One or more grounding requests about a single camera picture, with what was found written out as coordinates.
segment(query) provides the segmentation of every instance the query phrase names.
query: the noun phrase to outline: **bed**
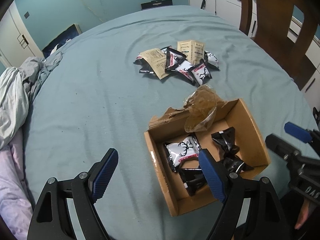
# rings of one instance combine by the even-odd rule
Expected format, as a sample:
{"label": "bed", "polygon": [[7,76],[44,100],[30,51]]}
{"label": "bed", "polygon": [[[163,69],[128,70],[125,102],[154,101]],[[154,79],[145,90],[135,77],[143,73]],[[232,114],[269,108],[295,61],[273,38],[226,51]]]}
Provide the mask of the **bed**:
{"label": "bed", "polygon": [[[153,115],[179,108],[195,87],[176,77],[139,74],[137,54],[194,39],[215,53],[220,72],[209,84],[224,99],[244,98],[265,138],[275,133],[316,157],[309,145],[285,134],[294,122],[315,129],[302,93],[284,70],[252,40],[223,19],[190,6],[153,8],[99,25],[61,47],[63,59],[50,74],[24,126],[26,178],[37,201],[50,177],[74,178],[110,147],[119,164],[95,207],[108,233],[118,240],[205,239],[221,204],[171,217],[149,157],[143,133]],[[279,196],[287,191],[285,162],[270,152],[267,176]],[[84,239],[72,201],[71,219]],[[239,224],[244,223],[248,203]]]}

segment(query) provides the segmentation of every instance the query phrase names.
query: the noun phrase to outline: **wooden chair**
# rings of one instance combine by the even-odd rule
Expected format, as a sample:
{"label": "wooden chair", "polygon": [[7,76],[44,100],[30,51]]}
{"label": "wooden chair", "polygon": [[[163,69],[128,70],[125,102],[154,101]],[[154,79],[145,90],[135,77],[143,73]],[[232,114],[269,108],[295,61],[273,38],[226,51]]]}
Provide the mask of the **wooden chair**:
{"label": "wooden chair", "polygon": [[[239,30],[248,35],[252,18],[252,0],[241,0],[241,4]],[[287,37],[294,5],[304,13],[302,28],[295,43]],[[255,43],[292,78],[297,78],[318,23],[304,0],[257,0],[257,23],[257,32],[253,38]]]}

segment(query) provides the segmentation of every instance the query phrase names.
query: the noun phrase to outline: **open cardboard box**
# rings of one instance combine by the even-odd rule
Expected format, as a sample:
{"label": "open cardboard box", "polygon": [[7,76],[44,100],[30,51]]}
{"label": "open cardboard box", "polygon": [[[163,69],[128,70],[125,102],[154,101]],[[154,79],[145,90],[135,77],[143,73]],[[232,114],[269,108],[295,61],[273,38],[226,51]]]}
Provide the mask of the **open cardboard box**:
{"label": "open cardboard box", "polygon": [[[144,133],[171,216],[179,216],[216,201],[208,185],[200,188],[194,196],[189,196],[179,174],[170,170],[166,159],[163,143],[180,142],[188,135],[184,130],[188,116],[187,109],[169,108],[159,119],[154,116],[149,123],[149,130]],[[211,134],[231,126],[236,129],[235,144],[240,147],[237,155],[245,163],[254,167],[253,170],[243,171],[240,175],[245,179],[253,179],[270,164],[270,158],[259,129],[243,99],[218,105],[212,126],[207,131],[196,132],[196,136],[201,147],[207,148],[218,161],[220,160],[219,150],[212,141]],[[196,167],[197,163],[195,165],[192,162],[197,161],[185,164]]]}

